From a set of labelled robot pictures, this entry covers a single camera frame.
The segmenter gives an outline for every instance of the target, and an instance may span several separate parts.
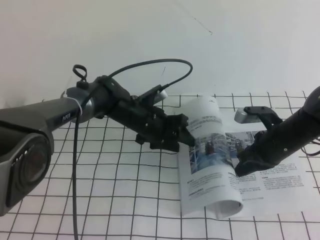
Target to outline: grid mat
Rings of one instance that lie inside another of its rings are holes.
[[[220,110],[267,106],[286,119],[306,94],[214,95]],[[167,114],[197,95],[173,95],[160,103]],[[45,179],[0,218],[0,240],[72,240],[72,150],[74,124],[54,133],[54,154]],[[176,153],[135,143],[136,133],[109,118],[79,128],[77,158],[78,233],[82,240],[316,240],[320,214],[298,212],[214,219],[206,208],[182,217]],[[318,150],[315,144],[305,147]],[[299,152],[319,192],[320,159]]]

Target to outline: curled magazine page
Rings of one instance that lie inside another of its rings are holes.
[[[194,147],[181,144],[178,154],[182,214],[205,206],[217,219],[239,213],[243,201],[216,99],[199,97],[176,114],[188,116],[195,138]]]

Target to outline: photo on page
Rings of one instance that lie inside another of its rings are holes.
[[[239,163],[237,154],[241,153],[246,147],[254,143],[255,135],[258,132],[259,131],[241,131],[225,133],[233,166],[236,166]]]
[[[189,148],[191,174],[214,165],[232,165],[226,136],[212,133],[195,139]]]

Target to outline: printed page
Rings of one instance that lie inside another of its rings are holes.
[[[262,123],[239,124],[234,114],[222,116],[230,156],[238,164],[237,152],[254,142],[254,135],[265,130]],[[235,217],[292,213],[319,209],[319,194],[313,191],[297,154],[265,171],[237,177],[243,209]]]
[[[181,144],[178,154],[182,214],[208,205],[217,219],[237,214],[243,201],[216,99],[199,97],[180,113],[188,116],[195,138],[195,147]]]

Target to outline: lens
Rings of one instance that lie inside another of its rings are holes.
[[[39,179],[48,164],[48,154],[44,145],[34,146],[25,156],[24,178],[32,183]]]

